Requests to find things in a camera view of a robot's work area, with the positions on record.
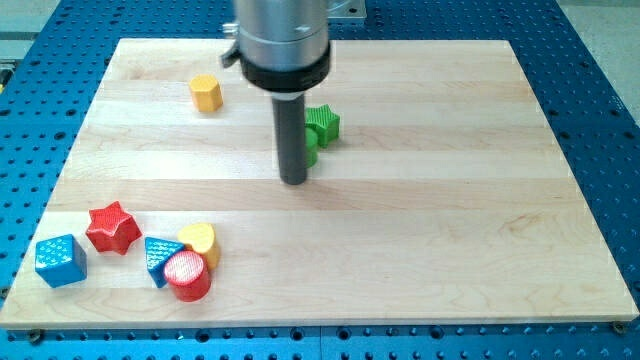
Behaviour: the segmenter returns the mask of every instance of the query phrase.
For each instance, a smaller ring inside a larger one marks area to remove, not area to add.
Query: yellow hexagon block
[[[222,106],[220,84],[213,75],[198,75],[189,82],[193,105],[200,112],[213,112]]]
[[[191,251],[200,254],[207,262],[209,270],[218,266],[220,246],[216,241],[213,224],[197,223],[185,226],[178,233],[178,241]]]

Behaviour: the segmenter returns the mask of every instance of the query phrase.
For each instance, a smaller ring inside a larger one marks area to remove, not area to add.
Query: blue cube
[[[36,272],[52,288],[87,278],[87,254],[73,235],[36,244]]]
[[[161,288],[167,284],[163,273],[164,265],[173,255],[184,250],[184,244],[148,237],[144,239],[144,247],[147,253],[147,271],[156,286]]]

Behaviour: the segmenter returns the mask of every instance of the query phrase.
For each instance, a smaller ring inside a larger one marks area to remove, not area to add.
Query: red star block
[[[142,236],[133,216],[122,210],[117,201],[104,209],[89,210],[89,216],[91,224],[86,234],[98,252],[125,255],[129,245]]]

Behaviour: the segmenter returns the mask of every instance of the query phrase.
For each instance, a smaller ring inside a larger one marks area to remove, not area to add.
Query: red cylindrical block
[[[201,299],[211,287],[204,259],[193,251],[180,251],[164,267],[164,277],[175,296],[184,302]]]

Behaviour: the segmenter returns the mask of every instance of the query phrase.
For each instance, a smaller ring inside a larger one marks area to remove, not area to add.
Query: green star block
[[[305,109],[306,127],[318,135],[318,145],[326,148],[329,143],[338,138],[340,132],[340,116],[331,112],[329,105],[318,108]]]
[[[307,168],[310,168],[318,161],[318,135],[309,128],[304,130],[307,147]]]

